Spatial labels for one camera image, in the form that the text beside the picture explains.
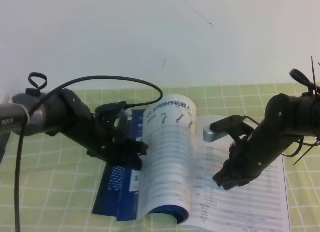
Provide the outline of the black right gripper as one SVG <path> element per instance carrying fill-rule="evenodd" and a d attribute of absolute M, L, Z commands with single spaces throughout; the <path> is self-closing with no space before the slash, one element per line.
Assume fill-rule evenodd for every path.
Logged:
<path fill-rule="evenodd" d="M 313 134 L 313 97 L 283 93 L 271 98 L 264 120 L 253 133 L 241 136 L 229 149 L 229 158 L 213 176 L 218 187 L 229 191 L 258 178 L 288 147 Z"/>

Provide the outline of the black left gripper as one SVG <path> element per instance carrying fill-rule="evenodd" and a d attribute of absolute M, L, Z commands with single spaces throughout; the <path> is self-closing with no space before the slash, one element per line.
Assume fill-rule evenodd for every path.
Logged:
<path fill-rule="evenodd" d="M 138 155 L 146 156 L 148 145 L 129 139 L 116 128 L 104 127 L 80 98 L 71 90 L 63 89 L 44 103 L 46 111 L 45 133 L 62 134 L 87 149 L 87 154 L 107 162 L 140 171 L 143 162 Z"/>

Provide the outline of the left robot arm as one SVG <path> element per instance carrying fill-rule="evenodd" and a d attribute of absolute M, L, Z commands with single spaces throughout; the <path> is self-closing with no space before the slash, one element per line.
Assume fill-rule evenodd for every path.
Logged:
<path fill-rule="evenodd" d="M 63 89 L 45 101 L 34 114 L 32 108 L 46 95 L 23 93 L 12 98 L 12 103 L 0 106 L 0 144 L 6 146 L 10 132 L 25 136 L 47 134 L 54 137 L 63 134 L 87 150 L 87 155 L 100 159 L 112 167 L 139 171 L 141 155 L 148 146 L 138 142 L 115 127 L 117 119 L 128 119 L 125 101 L 103 104 L 92 112 L 81 99 L 69 89 Z"/>

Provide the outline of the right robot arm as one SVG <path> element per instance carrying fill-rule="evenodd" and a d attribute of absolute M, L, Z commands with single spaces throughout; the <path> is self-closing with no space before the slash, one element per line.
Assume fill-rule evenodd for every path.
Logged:
<path fill-rule="evenodd" d="M 319 86 L 302 72 L 293 69 L 290 76 L 306 86 L 300 97 L 280 93 L 268 102 L 264 120 L 252 128 L 244 122 L 246 116 L 232 115 L 209 126 L 210 142 L 230 135 L 234 140 L 228 159 L 213 176 L 214 182 L 226 191 L 243 187 L 257 179 L 262 172 L 293 143 L 303 145 L 305 137 L 320 137 Z"/>

